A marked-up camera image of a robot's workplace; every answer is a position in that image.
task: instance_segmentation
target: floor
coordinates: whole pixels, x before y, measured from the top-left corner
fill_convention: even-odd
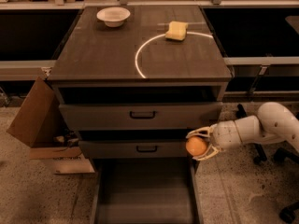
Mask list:
[[[29,147],[6,133],[20,103],[0,103],[0,223],[89,223],[96,174],[54,175],[41,161],[29,161]],[[237,104],[224,104],[220,120],[236,119]],[[243,105],[254,114],[260,103]],[[299,104],[284,105],[299,111]],[[290,160],[273,161],[278,147],[294,152],[286,143],[266,146],[268,161],[257,165],[254,145],[247,145],[200,162],[196,181],[206,224],[284,223],[278,213],[299,199],[299,172]]]

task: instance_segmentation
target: sponge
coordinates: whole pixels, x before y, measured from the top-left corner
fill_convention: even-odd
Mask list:
[[[171,21],[169,23],[169,30],[166,32],[165,37],[167,39],[182,41],[186,37],[186,29],[188,28],[188,23],[180,21]]]

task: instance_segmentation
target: open box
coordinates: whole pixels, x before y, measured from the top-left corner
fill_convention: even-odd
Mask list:
[[[55,174],[93,173],[79,147],[62,147],[53,137],[66,125],[53,90],[39,77],[7,132],[30,147],[29,159],[42,160]]]

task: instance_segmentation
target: white bowl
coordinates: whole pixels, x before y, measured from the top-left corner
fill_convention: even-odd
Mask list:
[[[97,19],[104,21],[108,27],[122,26],[129,16],[130,11],[123,7],[104,8],[96,14]]]

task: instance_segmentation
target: black handle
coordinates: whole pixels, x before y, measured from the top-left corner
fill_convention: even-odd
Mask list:
[[[136,146],[136,150],[139,153],[154,153],[154,152],[157,152],[158,147],[157,146],[152,146],[152,147],[139,147],[139,146]]]
[[[131,119],[154,119],[156,117],[156,111],[150,112],[134,112],[130,111]]]

